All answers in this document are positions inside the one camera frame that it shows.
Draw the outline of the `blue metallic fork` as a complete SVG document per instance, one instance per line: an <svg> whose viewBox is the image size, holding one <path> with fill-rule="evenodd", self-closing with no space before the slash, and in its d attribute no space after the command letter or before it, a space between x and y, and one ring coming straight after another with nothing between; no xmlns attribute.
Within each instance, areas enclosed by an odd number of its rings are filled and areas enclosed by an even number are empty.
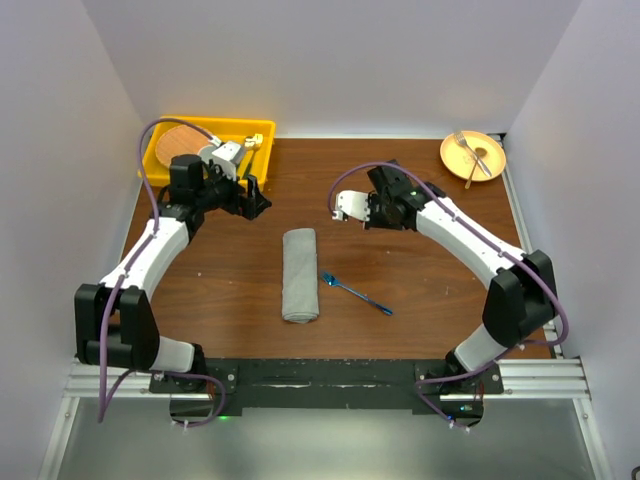
<svg viewBox="0 0 640 480"><path fill-rule="evenodd" d="M349 292L350 294L352 294L352 295L356 296L357 298L365 301L367 304L369 304L370 306L372 306L376 310L382 312L383 314L385 314L387 316L391 316L393 314L393 311L390 308L388 308L388 307L386 307L384 305L381 305L378 302L375 302L374 300L369 298L368 296L366 296L366 295L354 290L351 287L346 286L345 284L340 282L334 275L330 274L329 272L322 272L321 273L321 278L327 285L329 285L331 287L340 288L342 290L345 290L345 291Z"/></svg>

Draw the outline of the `grey cloth napkin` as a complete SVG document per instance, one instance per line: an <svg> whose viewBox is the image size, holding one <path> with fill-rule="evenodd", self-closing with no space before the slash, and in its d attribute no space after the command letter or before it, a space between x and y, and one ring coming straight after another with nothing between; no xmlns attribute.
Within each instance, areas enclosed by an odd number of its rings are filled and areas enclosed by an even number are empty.
<svg viewBox="0 0 640 480"><path fill-rule="evenodd" d="M319 316L316 232L300 228L283 235L282 317L306 324Z"/></svg>

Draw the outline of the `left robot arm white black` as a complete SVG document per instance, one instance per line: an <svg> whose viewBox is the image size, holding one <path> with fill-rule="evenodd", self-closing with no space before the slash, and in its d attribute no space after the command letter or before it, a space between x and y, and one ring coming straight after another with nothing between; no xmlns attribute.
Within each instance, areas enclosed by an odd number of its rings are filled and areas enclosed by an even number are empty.
<svg viewBox="0 0 640 480"><path fill-rule="evenodd" d="M75 293L76 356L86 365L172 371L177 386L196 392L207 380L203 353L196 344L159 333L151 298L208 212L221 209L253 220L271 203L255 176L236 176L223 160L195 154L172 160L168 184L151 199L150 218L126 257L98 283L83 284Z"/></svg>

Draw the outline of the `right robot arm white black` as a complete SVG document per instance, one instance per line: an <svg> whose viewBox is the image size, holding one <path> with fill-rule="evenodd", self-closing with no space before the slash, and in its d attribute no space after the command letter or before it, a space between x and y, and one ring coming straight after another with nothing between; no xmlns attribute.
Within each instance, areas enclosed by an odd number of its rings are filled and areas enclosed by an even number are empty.
<svg viewBox="0 0 640 480"><path fill-rule="evenodd" d="M480 280L487 297L479 326L448 355L448 386L469 392L481 370L531 342L533 332L566 314L558 299L551 259L500 240L464 213L441 189L419 180L394 161L374 162L372 191L341 193L336 212L365 228L412 230L442 247Z"/></svg>

